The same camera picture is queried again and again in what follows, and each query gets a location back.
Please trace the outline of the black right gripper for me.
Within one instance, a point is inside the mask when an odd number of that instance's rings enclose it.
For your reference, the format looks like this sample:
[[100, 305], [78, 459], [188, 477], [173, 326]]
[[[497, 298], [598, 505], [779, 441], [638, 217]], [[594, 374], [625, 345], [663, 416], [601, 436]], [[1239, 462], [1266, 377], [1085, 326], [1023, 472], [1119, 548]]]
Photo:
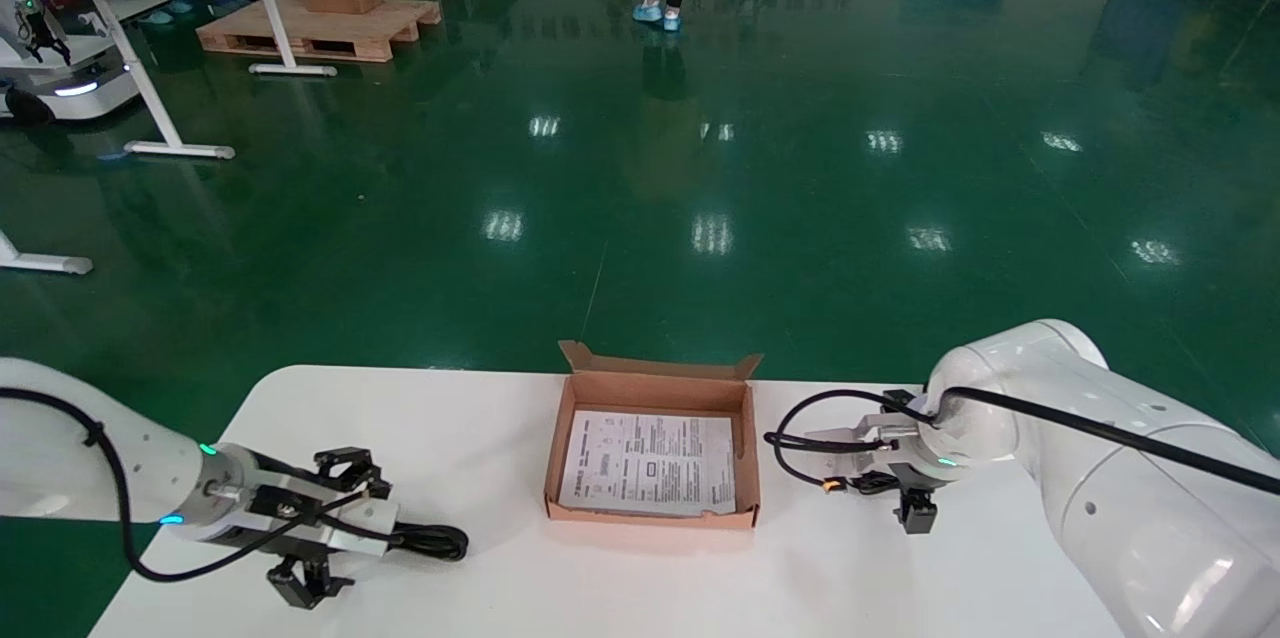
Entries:
[[932, 533], [940, 515], [934, 492], [934, 488], [899, 487], [899, 507], [893, 512], [908, 536]]

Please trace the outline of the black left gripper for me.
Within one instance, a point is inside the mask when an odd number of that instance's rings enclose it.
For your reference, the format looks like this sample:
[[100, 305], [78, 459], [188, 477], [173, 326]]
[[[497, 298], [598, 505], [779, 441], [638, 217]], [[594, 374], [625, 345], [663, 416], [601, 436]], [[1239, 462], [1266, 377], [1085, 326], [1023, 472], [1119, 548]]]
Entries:
[[[362, 491], [371, 498], [388, 500], [392, 491], [367, 448], [316, 452], [315, 473], [247, 448], [228, 446], [221, 454], [237, 460], [236, 483], [244, 492], [229, 514], [205, 529], [207, 544], [244, 548], [346, 493]], [[266, 579], [291, 607], [312, 610], [356, 584], [355, 579], [332, 574], [329, 556], [334, 550], [328, 546], [328, 529], [312, 518], [257, 551], [283, 557]]]

